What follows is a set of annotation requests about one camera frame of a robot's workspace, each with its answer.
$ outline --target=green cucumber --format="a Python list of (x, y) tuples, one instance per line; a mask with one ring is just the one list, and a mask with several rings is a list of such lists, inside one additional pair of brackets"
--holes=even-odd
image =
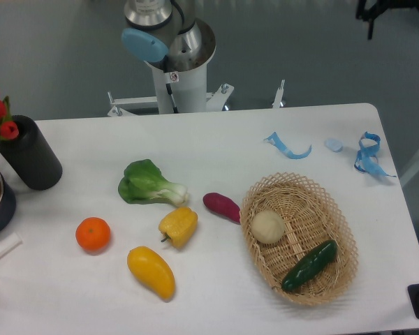
[(319, 274), (335, 259), (336, 254), (337, 243), (333, 239), (317, 245), (287, 273), (282, 280), (281, 288), (286, 292), (296, 290)]

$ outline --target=red sweet potato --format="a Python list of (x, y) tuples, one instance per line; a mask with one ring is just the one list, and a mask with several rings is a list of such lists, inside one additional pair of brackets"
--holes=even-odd
[(219, 193), (208, 193), (203, 197), (203, 203), (215, 214), (229, 218), (230, 220), (240, 224), (240, 208), (225, 195)]

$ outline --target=gray floor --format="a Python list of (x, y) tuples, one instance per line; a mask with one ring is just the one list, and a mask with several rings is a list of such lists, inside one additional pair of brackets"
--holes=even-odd
[[(0, 1), (0, 88), (34, 119), (104, 117), (114, 98), (154, 95), (148, 67), (120, 42), (125, 0)], [(397, 170), (419, 147), (419, 13), (392, 10), (373, 40), (353, 0), (197, 0), (216, 35), (208, 89), (233, 109), (371, 103)], [(419, 175), (404, 189), (419, 238)]]

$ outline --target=pepper stem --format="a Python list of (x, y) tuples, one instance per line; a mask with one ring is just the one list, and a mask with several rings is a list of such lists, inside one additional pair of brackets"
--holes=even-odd
[(164, 241), (166, 241), (167, 239), (170, 239), (170, 236), (168, 235), (168, 233), (166, 233), (166, 232), (165, 232), (165, 238), (164, 238), (164, 239), (162, 239), (161, 241), (162, 241), (162, 242), (164, 242)]

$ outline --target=yellow bell pepper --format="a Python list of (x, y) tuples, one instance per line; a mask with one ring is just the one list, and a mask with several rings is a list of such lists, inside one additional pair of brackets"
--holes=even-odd
[(183, 247), (197, 228), (197, 213), (189, 207), (180, 207), (170, 212), (159, 224), (160, 232), (177, 249)]

